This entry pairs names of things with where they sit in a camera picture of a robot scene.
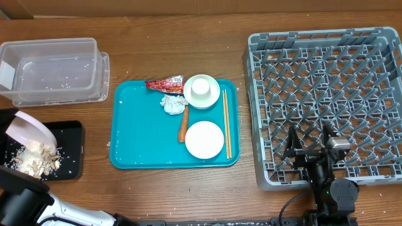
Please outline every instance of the wooden chopstick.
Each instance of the wooden chopstick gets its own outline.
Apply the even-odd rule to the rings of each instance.
[[[226,108],[226,127],[227,127],[227,141],[229,143],[229,159],[232,158],[232,142],[231,142],[231,122],[229,119],[229,106],[227,104],[227,90],[224,90],[224,101],[225,101],[225,105],[224,107]]]
[[[226,141],[226,158],[229,159],[229,145],[227,136],[227,121],[226,121],[226,102],[225,102],[225,90],[222,90],[222,100],[224,103],[224,120],[225,120],[225,141]]]

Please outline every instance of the red wrapper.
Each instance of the red wrapper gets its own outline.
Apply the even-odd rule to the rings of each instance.
[[[164,80],[146,81],[145,86],[148,89],[154,89],[167,94],[183,94],[186,79],[183,75],[177,75]]]

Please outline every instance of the carrot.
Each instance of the carrot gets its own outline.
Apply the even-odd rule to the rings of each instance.
[[[180,126],[180,130],[178,132],[178,142],[180,143],[184,143],[185,141],[187,126],[188,126],[188,106],[186,105],[186,108],[184,108],[182,125]]]

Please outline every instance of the small white bowl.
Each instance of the small white bowl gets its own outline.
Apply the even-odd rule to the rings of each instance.
[[[197,109],[207,109],[219,98],[218,82],[209,75],[194,75],[184,85],[184,98]]]
[[[50,130],[34,117],[17,112],[15,119],[7,128],[6,134],[26,146],[28,141],[37,141],[52,147],[52,153],[56,152],[57,141]]]
[[[192,125],[185,138],[187,150],[196,158],[210,159],[224,147],[224,133],[213,122],[201,121]]]

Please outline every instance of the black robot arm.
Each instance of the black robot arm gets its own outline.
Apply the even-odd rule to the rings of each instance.
[[[355,226],[357,222],[349,214],[355,211],[359,186],[351,180],[335,179],[332,166],[343,160],[350,151],[350,143],[344,137],[324,125],[323,145],[318,150],[303,150],[296,130],[290,126],[284,157],[295,158],[293,167],[303,168],[303,179],[310,184],[316,210],[309,210],[299,225],[303,226]]]

